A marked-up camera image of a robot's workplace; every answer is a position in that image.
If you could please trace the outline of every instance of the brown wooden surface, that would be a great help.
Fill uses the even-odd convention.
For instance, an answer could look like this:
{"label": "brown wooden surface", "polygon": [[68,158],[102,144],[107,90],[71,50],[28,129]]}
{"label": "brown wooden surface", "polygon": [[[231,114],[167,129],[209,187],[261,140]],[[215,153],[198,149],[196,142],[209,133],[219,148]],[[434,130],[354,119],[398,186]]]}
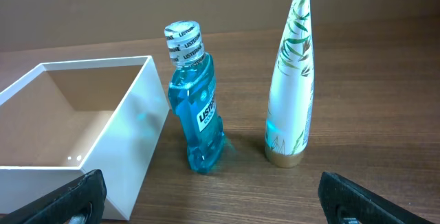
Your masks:
{"label": "brown wooden surface", "polygon": [[[281,169],[264,157],[281,31],[204,34],[235,149],[211,175],[191,172],[170,113],[131,223],[325,223],[324,170],[440,223],[440,19],[317,26],[313,35],[315,101],[302,163]],[[173,66],[162,38],[3,53],[0,89],[39,62],[141,54],[153,55],[166,89]]]}

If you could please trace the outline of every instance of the mouthwash bottle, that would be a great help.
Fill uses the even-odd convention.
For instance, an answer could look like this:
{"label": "mouthwash bottle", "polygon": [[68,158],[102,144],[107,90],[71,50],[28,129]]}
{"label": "mouthwash bottle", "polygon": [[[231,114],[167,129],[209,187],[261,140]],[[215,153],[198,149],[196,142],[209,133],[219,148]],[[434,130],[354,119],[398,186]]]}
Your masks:
{"label": "mouthwash bottle", "polygon": [[190,167],[205,174],[220,158],[225,136],[215,102],[212,56],[205,52],[195,21],[172,23],[164,33],[171,62],[176,66],[168,99],[185,133]]}

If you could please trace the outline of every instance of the wooden table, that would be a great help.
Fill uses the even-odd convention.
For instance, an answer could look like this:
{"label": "wooden table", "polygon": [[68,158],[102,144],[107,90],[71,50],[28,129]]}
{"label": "wooden table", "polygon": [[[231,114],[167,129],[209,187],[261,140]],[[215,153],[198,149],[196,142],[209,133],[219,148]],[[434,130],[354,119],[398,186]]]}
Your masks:
{"label": "wooden table", "polygon": [[[439,34],[440,19],[314,27],[311,137],[292,169],[264,156],[281,31],[204,34],[234,149],[211,175],[190,171],[170,113],[130,223],[325,223],[317,195],[325,170],[440,223]],[[0,90],[39,62],[142,54],[153,55],[167,90],[173,66],[163,38],[2,53]]]}

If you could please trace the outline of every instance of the white box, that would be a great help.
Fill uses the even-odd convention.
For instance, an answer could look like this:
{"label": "white box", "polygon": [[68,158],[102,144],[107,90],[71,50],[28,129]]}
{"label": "white box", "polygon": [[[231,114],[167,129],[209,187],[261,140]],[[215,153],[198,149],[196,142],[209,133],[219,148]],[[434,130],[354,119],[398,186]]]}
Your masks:
{"label": "white box", "polygon": [[101,169],[129,220],[168,111],[151,56],[37,65],[0,93],[0,213]]}

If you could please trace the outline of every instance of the wall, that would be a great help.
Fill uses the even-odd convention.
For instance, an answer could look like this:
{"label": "wall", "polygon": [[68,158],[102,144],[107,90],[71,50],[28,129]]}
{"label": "wall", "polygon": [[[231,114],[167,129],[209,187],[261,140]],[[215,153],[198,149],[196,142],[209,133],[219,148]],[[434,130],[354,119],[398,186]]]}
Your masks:
{"label": "wall", "polygon": [[[282,28],[291,0],[0,0],[0,52],[163,36],[176,20],[203,33]],[[440,14],[438,0],[312,0],[314,24]]]}

